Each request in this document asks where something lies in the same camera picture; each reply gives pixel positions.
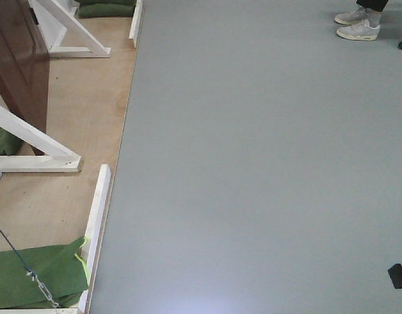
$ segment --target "person's leg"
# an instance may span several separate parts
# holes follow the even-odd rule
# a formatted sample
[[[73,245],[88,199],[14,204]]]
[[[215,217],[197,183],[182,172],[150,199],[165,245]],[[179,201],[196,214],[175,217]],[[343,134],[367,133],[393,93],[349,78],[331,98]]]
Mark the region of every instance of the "person's leg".
[[[374,41],[377,39],[380,30],[381,12],[387,2],[388,0],[357,0],[356,3],[360,6],[357,12],[364,10],[366,17],[358,23],[353,21],[353,23],[349,24],[350,26],[340,27],[337,30],[338,36],[353,41]]]
[[[356,3],[361,7],[382,12],[388,3],[388,0],[357,0]]]
[[[376,27],[379,25],[381,12],[384,10],[388,0],[358,0],[356,3],[366,8],[367,19],[371,27]]]

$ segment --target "white sneaker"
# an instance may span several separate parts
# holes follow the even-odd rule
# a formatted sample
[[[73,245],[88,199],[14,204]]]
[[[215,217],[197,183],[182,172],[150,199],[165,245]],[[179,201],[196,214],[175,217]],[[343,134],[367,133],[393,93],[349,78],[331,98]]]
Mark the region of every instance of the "white sneaker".
[[[334,20],[342,25],[353,25],[359,23],[367,17],[368,14],[366,13],[365,8],[359,7],[359,9],[354,12],[340,13],[336,15]]]
[[[337,34],[351,41],[374,41],[378,37],[379,30],[380,25],[373,28],[369,24],[369,20],[363,20],[358,24],[340,27],[337,30]]]

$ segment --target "brown wooden door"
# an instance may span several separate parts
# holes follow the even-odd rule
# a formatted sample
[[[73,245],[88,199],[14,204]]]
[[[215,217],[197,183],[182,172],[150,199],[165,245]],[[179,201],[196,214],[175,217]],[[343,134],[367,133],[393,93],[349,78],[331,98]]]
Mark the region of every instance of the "brown wooden door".
[[[28,0],[0,0],[0,94],[12,113],[46,132],[50,58],[34,17]]]

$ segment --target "gray sock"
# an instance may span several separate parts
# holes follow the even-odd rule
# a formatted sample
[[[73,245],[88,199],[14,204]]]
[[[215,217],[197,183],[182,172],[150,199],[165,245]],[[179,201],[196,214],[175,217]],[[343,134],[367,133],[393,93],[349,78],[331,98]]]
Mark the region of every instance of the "gray sock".
[[[381,19],[381,12],[372,9],[366,9],[366,13],[368,14],[368,20],[371,27],[378,26]]]

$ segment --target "black pants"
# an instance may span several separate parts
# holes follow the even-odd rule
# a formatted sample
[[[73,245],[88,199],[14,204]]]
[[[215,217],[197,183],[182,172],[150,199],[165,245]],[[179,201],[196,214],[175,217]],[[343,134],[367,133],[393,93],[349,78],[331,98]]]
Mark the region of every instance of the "black pants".
[[[382,12],[388,0],[358,0],[356,3],[364,8],[370,8]]]

